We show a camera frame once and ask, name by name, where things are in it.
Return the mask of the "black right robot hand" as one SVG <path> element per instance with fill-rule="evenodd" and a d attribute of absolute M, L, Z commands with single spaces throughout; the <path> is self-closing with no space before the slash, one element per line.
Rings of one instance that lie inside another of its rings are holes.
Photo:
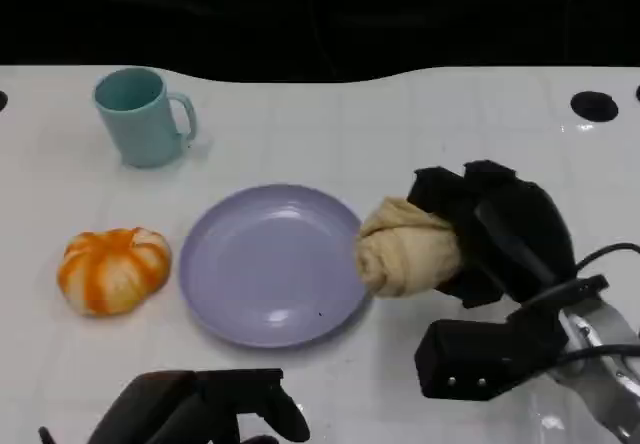
<path fill-rule="evenodd" d="M 504 295 L 524 303 L 576 277 L 571 236 L 556 204 L 508 167 L 478 160 L 461 175 L 418 169 L 408 201 L 452 225 L 462 265 L 437 289 L 466 308 Z"/>

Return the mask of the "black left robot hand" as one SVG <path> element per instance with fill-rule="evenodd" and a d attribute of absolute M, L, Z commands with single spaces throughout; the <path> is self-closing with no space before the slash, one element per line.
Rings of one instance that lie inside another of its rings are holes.
<path fill-rule="evenodd" d="M 255 414 L 279 437 L 305 443 L 309 426 L 282 379 L 277 368 L 144 373 L 122 390 L 89 441 L 239 443 L 238 417 Z"/>

